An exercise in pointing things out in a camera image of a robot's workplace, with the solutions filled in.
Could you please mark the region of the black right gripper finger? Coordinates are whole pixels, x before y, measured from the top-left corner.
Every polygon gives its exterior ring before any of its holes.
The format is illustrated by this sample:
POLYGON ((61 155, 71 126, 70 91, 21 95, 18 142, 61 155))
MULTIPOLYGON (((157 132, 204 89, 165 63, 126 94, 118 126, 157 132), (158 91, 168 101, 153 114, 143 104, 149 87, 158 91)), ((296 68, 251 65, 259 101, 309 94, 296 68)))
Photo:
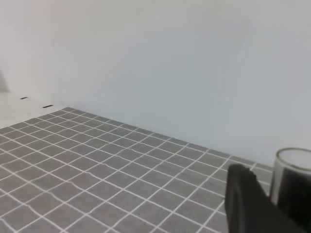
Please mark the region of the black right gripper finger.
POLYGON ((230 233, 309 233, 311 209, 285 213, 268 197, 255 174, 232 164, 228 168, 225 212, 230 233))

